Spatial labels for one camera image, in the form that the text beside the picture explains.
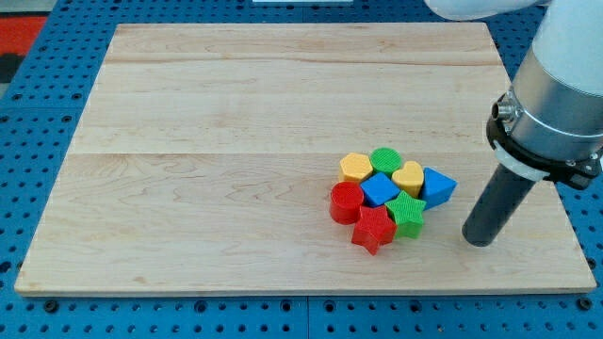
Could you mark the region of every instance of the green star block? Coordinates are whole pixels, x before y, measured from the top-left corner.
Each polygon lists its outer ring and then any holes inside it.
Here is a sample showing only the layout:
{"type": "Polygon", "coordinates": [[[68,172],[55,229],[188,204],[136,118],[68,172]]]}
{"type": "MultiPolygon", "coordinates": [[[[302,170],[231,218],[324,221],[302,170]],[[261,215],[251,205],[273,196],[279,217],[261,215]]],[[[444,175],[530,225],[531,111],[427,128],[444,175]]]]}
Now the green star block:
{"type": "Polygon", "coordinates": [[[391,178],[392,173],[402,166],[402,157],[396,150],[381,147],[370,155],[370,164],[375,173],[381,172],[391,178]]]}
{"type": "Polygon", "coordinates": [[[407,236],[418,239],[423,229],[423,210],[426,203],[401,191],[393,201],[385,203],[389,216],[398,225],[396,238],[407,236]]]}

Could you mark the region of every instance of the block pile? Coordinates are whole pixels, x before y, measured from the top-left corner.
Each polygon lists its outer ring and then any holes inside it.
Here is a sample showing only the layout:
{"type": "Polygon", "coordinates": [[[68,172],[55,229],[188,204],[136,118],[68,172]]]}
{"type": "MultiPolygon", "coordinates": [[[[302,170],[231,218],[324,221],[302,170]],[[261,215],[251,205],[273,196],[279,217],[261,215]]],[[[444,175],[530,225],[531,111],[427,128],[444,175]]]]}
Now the block pile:
{"type": "Polygon", "coordinates": [[[351,242],[375,255],[395,238],[419,238],[423,212],[447,202],[456,185],[435,169],[404,162],[390,148],[370,156],[349,153],[339,162],[330,213],[340,224],[355,223],[351,242]]]}

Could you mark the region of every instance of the red cylinder block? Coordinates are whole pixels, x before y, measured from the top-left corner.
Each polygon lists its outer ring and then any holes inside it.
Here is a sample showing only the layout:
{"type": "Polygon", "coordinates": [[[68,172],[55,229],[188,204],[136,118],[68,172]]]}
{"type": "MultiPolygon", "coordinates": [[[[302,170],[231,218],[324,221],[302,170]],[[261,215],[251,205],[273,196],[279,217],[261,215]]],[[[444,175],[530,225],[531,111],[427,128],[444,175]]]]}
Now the red cylinder block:
{"type": "Polygon", "coordinates": [[[357,183],[341,182],[331,191],[331,218],[343,225],[349,225],[360,218],[360,206],[365,193],[357,183]]]}

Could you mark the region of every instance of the blue table surface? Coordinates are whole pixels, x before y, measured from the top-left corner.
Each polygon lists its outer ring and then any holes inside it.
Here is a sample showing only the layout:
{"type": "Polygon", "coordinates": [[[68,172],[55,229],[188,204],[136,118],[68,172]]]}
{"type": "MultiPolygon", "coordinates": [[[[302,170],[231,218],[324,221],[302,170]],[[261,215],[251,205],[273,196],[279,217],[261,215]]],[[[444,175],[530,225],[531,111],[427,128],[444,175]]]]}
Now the blue table surface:
{"type": "MultiPolygon", "coordinates": [[[[528,8],[484,20],[511,77],[544,13],[528,8]]],[[[309,8],[253,7],[251,0],[59,0],[0,101],[0,337],[603,337],[599,287],[554,296],[54,299],[56,309],[51,300],[14,292],[116,24],[438,21],[422,0],[309,8]]],[[[599,281],[603,180],[585,191],[558,191],[599,281]]]]}

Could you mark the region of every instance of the yellow block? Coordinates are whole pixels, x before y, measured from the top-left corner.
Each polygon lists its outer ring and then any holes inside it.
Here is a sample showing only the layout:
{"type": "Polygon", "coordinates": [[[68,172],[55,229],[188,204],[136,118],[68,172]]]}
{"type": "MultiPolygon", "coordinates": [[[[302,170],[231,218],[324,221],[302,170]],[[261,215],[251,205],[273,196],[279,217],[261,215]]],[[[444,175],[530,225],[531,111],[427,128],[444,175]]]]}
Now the yellow block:
{"type": "Polygon", "coordinates": [[[418,194],[423,187],[423,168],[416,161],[407,161],[401,169],[392,174],[392,181],[413,198],[418,198],[418,194]]]}
{"type": "Polygon", "coordinates": [[[366,154],[349,153],[339,161],[339,182],[362,183],[373,172],[366,154]]]}

